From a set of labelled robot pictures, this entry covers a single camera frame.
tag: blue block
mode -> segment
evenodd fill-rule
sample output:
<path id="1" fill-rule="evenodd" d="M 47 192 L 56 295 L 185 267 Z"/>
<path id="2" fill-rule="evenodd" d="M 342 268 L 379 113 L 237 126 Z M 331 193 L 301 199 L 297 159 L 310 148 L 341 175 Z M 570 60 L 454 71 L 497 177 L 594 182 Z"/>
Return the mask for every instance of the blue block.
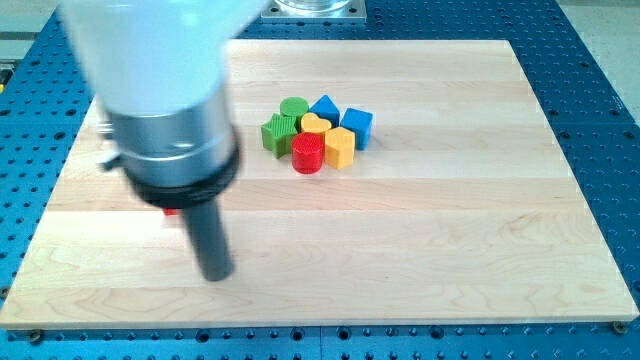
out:
<path id="1" fill-rule="evenodd" d="M 318 115 L 321 119 L 331 121 L 331 127 L 338 127 L 340 124 L 340 110 L 338 110 L 338 107 L 333 103 L 329 95 L 321 97 L 320 100 L 313 104 L 309 112 Z"/>
<path id="2" fill-rule="evenodd" d="M 366 111 L 348 108 L 344 113 L 340 126 L 356 133 L 356 149 L 364 150 L 371 137 L 373 114 Z"/>

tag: wooden tabletop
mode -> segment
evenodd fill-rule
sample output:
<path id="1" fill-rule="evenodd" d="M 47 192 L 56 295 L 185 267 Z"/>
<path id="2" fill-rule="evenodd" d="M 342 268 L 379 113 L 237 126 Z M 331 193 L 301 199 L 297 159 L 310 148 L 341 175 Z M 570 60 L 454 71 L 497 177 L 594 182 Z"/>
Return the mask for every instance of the wooden tabletop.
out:
<path id="1" fill-rule="evenodd" d="M 236 270 L 95 163 L 90 109 L 2 312 L 31 328 L 631 320 L 638 309 L 505 41 L 233 41 Z M 288 96 L 375 114 L 353 166 L 262 148 Z"/>

